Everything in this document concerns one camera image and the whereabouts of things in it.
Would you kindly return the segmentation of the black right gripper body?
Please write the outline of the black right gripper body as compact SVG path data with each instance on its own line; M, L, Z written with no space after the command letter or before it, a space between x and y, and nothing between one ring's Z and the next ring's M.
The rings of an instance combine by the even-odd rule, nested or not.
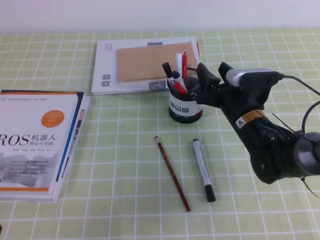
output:
M197 103L220 108L229 120L235 121L251 110L263 110L272 86L280 81L280 73L245 78L240 87L219 83L212 88L201 88L196 93Z

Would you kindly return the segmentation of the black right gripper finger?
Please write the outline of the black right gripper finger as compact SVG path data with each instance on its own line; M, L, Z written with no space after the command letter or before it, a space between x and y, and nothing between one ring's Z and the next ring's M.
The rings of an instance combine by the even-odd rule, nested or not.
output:
M222 80L224 81L224 83L226 83L226 84L233 83L233 77L231 76L230 73L228 73L229 71L232 71L233 69L234 69L233 67L231 67L230 65L228 65L225 62L221 62L221 64L219 65L218 72L219 72Z
M201 88L212 88L221 82L221 79L211 73L202 62L198 64L196 73Z

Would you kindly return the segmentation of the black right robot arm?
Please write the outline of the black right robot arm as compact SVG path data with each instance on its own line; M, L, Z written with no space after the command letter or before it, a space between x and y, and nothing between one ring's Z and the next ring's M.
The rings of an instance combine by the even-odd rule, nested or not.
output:
M286 78L266 68L235 69L222 62L220 77L199 63L196 74L199 90L195 100L221 109L249 152L250 162L260 181L272 184L284 178L304 178L320 174L320 134L292 131L272 123L264 114L271 88Z

